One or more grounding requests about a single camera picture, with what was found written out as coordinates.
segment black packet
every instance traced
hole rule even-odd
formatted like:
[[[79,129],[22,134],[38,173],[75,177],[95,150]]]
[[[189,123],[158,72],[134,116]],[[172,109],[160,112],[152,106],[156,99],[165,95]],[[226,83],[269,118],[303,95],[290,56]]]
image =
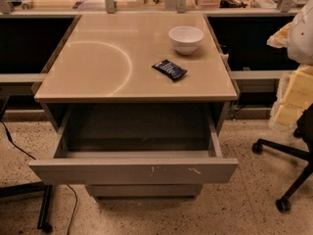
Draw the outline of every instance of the black packet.
[[[181,78],[183,75],[187,73],[186,70],[180,68],[179,66],[175,65],[174,63],[168,60],[163,60],[153,65],[152,67],[162,72],[163,74],[167,75],[173,81]]]

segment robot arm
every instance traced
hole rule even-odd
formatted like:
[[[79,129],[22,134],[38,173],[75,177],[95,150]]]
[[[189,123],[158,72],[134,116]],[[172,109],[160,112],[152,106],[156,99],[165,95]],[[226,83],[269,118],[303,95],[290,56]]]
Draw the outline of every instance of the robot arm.
[[[313,0],[306,3],[291,23],[288,56],[300,64],[313,66]]]

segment bowl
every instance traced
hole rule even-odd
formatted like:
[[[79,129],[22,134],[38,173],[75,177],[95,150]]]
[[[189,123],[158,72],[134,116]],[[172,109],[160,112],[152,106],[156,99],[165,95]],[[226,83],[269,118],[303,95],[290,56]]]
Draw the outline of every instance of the bowl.
[[[203,31],[192,26],[178,26],[169,30],[168,35],[175,51],[189,55],[196,51],[203,40]]]

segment black cable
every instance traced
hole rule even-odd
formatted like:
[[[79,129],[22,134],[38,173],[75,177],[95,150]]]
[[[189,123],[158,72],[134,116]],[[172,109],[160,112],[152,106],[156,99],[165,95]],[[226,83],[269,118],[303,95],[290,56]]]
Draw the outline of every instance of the black cable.
[[[30,153],[26,152],[25,150],[23,150],[21,147],[17,146],[14,142],[13,142],[13,139],[12,139],[12,136],[11,136],[11,133],[9,131],[9,129],[7,128],[6,124],[0,120],[6,130],[6,134],[7,134],[7,137],[8,137],[8,140],[9,142],[14,145],[17,149],[19,149],[21,152],[23,152],[24,154],[28,155],[30,158],[32,158],[33,160],[36,160],[36,158],[34,156],[32,156]],[[70,218],[70,222],[69,222],[69,225],[68,225],[68,228],[67,228],[67,235],[69,235],[69,230],[70,230],[70,227],[71,227],[71,224],[73,222],[73,219],[74,219],[74,215],[75,215],[75,212],[76,212],[76,209],[77,209],[77,204],[78,204],[78,196],[75,192],[75,190],[70,187],[69,185],[67,185],[67,187],[73,192],[74,196],[75,196],[75,205],[74,205],[74,209],[72,211],[72,215],[71,215],[71,218]]]

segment floor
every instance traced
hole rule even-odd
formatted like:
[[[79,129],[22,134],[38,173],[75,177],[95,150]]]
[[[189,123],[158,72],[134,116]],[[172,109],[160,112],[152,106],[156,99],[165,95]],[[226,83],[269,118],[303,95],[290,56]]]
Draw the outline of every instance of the floor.
[[[35,115],[4,117],[14,142],[37,159],[49,158],[54,130]],[[195,199],[137,199],[96,202],[83,186],[73,185],[78,205],[69,234],[313,234],[313,184],[308,180],[291,198],[291,211],[280,213],[275,201],[305,163],[265,149],[251,151],[257,138],[305,149],[292,130],[269,129],[267,119],[228,119],[220,133],[223,154],[239,166],[229,183],[204,185]],[[0,186],[36,181],[30,159],[7,140],[0,125]],[[0,200],[0,234],[43,234],[36,229],[42,194]],[[67,186],[54,189],[49,222],[52,234],[67,234],[75,198]]]

